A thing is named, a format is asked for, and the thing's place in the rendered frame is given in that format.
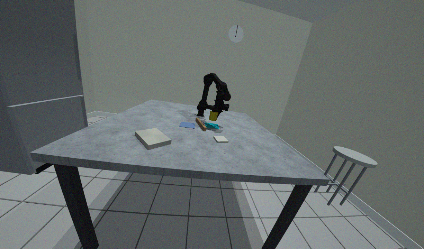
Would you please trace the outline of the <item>brown wooden bar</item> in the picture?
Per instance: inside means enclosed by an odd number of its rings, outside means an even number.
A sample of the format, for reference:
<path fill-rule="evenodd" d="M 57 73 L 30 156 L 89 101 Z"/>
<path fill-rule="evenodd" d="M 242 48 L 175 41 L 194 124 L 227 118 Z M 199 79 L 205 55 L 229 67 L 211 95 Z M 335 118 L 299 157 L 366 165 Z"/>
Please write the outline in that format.
<path fill-rule="evenodd" d="M 202 123 L 202 121 L 199 120 L 199 118 L 196 118 L 196 122 L 199 124 L 203 131 L 207 130 L 207 127 Z"/>

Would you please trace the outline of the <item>grey flat square tile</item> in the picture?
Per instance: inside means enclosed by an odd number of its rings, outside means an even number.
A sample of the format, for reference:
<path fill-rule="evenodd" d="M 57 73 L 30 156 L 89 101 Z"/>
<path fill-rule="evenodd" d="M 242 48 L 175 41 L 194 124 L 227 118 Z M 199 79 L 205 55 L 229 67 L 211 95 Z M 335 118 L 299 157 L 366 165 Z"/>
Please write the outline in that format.
<path fill-rule="evenodd" d="M 217 143 L 229 143 L 225 137 L 213 137 Z"/>

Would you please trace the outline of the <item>yellow cup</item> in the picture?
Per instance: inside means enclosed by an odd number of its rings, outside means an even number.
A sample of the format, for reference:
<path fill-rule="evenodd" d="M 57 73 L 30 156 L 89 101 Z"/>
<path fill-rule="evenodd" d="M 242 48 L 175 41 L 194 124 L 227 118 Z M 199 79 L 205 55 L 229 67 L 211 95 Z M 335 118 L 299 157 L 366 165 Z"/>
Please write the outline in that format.
<path fill-rule="evenodd" d="M 209 117 L 210 120 L 216 121 L 217 117 L 218 117 L 218 112 L 210 111 L 210 117 Z"/>

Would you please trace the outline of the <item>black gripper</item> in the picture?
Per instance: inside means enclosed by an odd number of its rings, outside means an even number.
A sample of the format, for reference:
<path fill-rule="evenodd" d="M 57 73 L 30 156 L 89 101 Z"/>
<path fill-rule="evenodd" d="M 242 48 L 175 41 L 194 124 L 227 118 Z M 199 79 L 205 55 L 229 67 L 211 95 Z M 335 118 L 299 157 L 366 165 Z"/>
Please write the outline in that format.
<path fill-rule="evenodd" d="M 220 100 L 218 98 L 216 98 L 215 101 L 215 105 L 207 105 L 207 109 L 211 109 L 213 112 L 218 112 L 218 116 L 220 115 L 220 113 L 222 112 L 221 108 L 218 108 L 218 103 L 221 101 L 221 103 L 223 102 L 223 100 Z"/>

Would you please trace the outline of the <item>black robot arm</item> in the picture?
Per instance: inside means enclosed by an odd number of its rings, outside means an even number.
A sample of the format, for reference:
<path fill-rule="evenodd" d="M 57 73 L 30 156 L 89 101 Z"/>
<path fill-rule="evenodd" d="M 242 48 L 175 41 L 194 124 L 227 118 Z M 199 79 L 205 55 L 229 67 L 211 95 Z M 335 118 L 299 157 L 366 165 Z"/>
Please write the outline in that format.
<path fill-rule="evenodd" d="M 231 99 L 231 95 L 229 93 L 229 90 L 227 88 L 227 84 L 222 82 L 218 76 L 216 75 L 216 73 L 210 73 L 204 76 L 204 90 L 203 90 L 203 95 L 202 95 L 202 100 L 199 101 L 199 105 L 197 106 L 197 109 L 199 110 L 198 112 L 198 116 L 204 116 L 204 110 L 207 110 L 207 96 L 208 96 L 208 91 L 209 88 L 211 86 L 211 84 L 213 83 L 216 84 L 216 88 L 218 89 L 216 98 L 220 99 L 220 100 L 225 100 L 225 101 L 229 101 Z M 221 108 L 222 110 L 227 110 L 229 109 L 229 104 L 224 104 L 224 101 L 221 103 L 221 101 L 218 103 L 218 108 Z"/>

